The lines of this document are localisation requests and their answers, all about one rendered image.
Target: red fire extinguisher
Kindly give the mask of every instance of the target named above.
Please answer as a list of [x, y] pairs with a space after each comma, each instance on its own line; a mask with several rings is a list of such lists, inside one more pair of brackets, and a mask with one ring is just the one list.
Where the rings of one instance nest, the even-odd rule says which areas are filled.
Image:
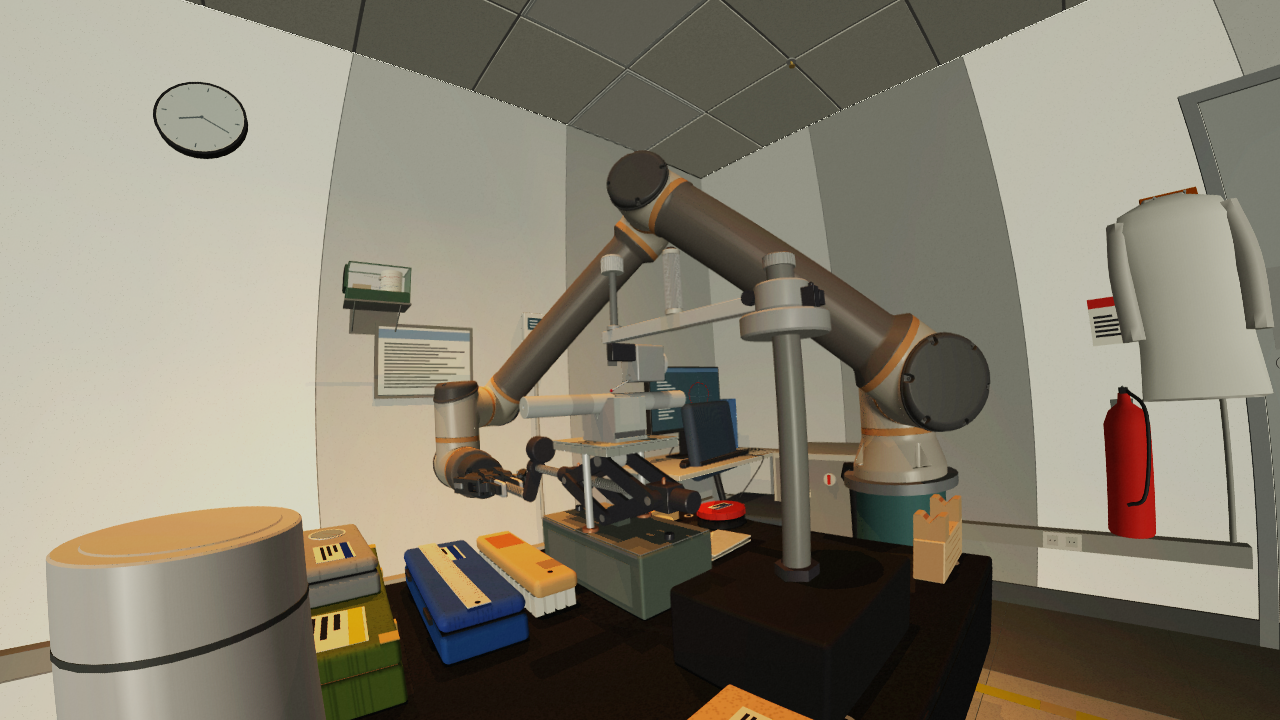
[[[1134, 406], [1138, 401], [1142, 410]], [[1102, 423], [1107, 446], [1107, 527], [1124, 538], [1156, 537], [1156, 488], [1147, 404], [1121, 387]]]

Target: ceiling tile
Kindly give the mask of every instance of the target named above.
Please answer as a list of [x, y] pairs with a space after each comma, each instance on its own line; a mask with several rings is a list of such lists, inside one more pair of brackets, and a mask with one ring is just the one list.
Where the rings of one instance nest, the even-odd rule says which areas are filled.
[[911, 10], [899, 1], [805, 53], [796, 64], [847, 108], [937, 63]]
[[649, 0], [637, 13], [635, 0], [538, 0], [526, 17], [630, 65], [699, 3]]
[[1062, 0], [915, 0], [938, 61], [946, 63], [1062, 10]]
[[626, 73], [573, 127], [631, 150], [648, 150], [700, 115], [696, 109]]
[[803, 72], [783, 65], [726, 100], [712, 115], [763, 146], [837, 110]]
[[632, 69], [710, 110], [783, 63], [786, 58], [737, 13], [721, 0], [710, 0]]
[[790, 58], [870, 15], [893, 0], [724, 0]]
[[568, 124], [621, 72], [581, 45], [521, 18], [476, 91]]
[[485, 0], [366, 0], [356, 51], [470, 88], [515, 22]]
[[677, 169], [701, 178], [758, 149], [728, 126], [703, 115], [659, 142], [653, 151]]
[[205, 5], [343, 50], [355, 44], [360, 18], [360, 0], [205, 0]]

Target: wall clock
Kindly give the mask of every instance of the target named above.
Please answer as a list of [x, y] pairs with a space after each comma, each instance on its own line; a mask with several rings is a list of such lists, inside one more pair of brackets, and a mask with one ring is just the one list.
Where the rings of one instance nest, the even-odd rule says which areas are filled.
[[241, 101], [207, 82], [184, 82], [161, 92], [151, 115], [169, 147], [192, 158], [229, 155], [248, 135]]

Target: fire extinguisher handle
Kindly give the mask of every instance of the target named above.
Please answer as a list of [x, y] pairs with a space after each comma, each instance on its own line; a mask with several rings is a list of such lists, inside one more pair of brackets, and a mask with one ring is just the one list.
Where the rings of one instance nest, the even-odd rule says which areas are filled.
[[1151, 495], [1151, 413], [1147, 411], [1147, 404], [1143, 402], [1140, 397], [1134, 395], [1132, 389], [1120, 386], [1120, 392], [1138, 401], [1138, 406], [1142, 407], [1142, 418], [1147, 423], [1147, 477], [1146, 477], [1147, 482], [1142, 487], [1142, 500], [1126, 503], [1129, 507], [1137, 507], [1147, 502], [1147, 496]]

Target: computer monitor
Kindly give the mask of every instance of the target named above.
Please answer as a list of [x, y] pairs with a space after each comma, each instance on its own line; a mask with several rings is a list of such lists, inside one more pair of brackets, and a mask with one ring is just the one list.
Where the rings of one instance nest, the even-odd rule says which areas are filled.
[[[664, 379], [645, 383], [649, 392], [678, 389], [687, 402], [710, 402], [719, 400], [719, 368], [667, 368]], [[685, 427], [678, 407], [649, 411], [649, 434], [673, 433]]]
[[724, 400], [692, 402], [681, 407], [684, 450], [691, 466], [709, 465], [737, 455], [733, 411]]

